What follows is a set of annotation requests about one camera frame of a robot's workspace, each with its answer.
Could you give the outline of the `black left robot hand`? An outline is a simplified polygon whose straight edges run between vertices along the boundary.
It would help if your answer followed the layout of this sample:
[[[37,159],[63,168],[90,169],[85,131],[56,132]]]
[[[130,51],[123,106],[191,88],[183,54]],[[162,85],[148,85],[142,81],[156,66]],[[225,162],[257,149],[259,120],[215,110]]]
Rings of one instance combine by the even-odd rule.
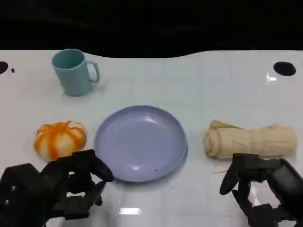
[[[41,172],[30,163],[7,167],[0,178],[0,225],[44,227],[52,218],[88,218],[113,179],[92,149],[51,161]]]

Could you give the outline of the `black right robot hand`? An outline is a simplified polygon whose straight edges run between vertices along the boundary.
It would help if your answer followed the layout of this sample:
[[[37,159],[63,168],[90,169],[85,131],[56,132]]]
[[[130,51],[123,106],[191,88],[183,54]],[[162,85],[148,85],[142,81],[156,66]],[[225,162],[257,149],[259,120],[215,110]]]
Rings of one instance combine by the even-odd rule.
[[[270,204],[253,206],[249,201],[251,182],[267,181],[280,201],[277,208]],[[284,220],[303,225],[303,178],[285,159],[262,159],[255,154],[233,154],[220,194],[232,192],[251,227],[277,227]]]

